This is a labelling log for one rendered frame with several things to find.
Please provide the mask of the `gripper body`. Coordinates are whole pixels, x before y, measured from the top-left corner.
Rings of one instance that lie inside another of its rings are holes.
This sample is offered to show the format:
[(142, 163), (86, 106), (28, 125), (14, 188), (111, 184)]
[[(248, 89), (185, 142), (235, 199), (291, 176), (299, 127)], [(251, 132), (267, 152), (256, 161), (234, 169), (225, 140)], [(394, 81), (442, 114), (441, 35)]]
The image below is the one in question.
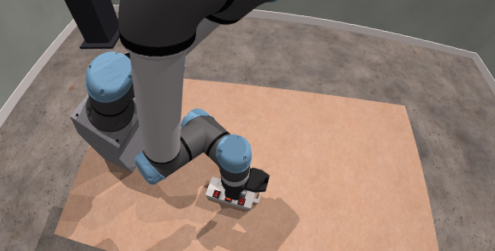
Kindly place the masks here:
[(241, 193), (244, 190), (254, 193), (265, 192), (269, 178), (270, 175), (257, 168), (250, 168), (248, 177), (239, 182), (227, 181), (221, 175), (222, 185), (225, 189), (225, 197), (232, 200), (239, 200)]

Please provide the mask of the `white power strip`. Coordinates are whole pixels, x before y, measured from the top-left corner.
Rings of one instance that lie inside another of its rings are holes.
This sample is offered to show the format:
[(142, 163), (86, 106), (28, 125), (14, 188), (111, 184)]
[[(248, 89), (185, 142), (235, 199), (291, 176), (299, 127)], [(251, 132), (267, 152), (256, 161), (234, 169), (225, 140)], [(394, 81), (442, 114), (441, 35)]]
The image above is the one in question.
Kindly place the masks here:
[(206, 191), (206, 198), (223, 202), (228, 205), (240, 207), (246, 210), (251, 210), (251, 206), (253, 203), (259, 204), (261, 192), (259, 193), (258, 199), (254, 198), (255, 195), (254, 192), (247, 191), (245, 199), (240, 198), (239, 200), (232, 200), (225, 197), (224, 191), (225, 189), (223, 188), (221, 179), (212, 177), (208, 189)]

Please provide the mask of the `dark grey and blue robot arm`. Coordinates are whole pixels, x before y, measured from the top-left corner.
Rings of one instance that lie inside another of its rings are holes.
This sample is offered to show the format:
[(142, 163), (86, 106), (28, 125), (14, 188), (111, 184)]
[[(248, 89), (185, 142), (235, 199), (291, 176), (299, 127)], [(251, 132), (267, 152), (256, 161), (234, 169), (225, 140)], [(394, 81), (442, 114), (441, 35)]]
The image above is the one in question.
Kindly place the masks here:
[(116, 132), (131, 122), (135, 98), (144, 151), (134, 161), (148, 183), (166, 179), (203, 152), (227, 181), (247, 177), (247, 139), (230, 134), (202, 109), (191, 110), (181, 123), (185, 56), (218, 26), (276, 1), (120, 0), (119, 36), (128, 53), (111, 51), (92, 60), (86, 114), (95, 128)]

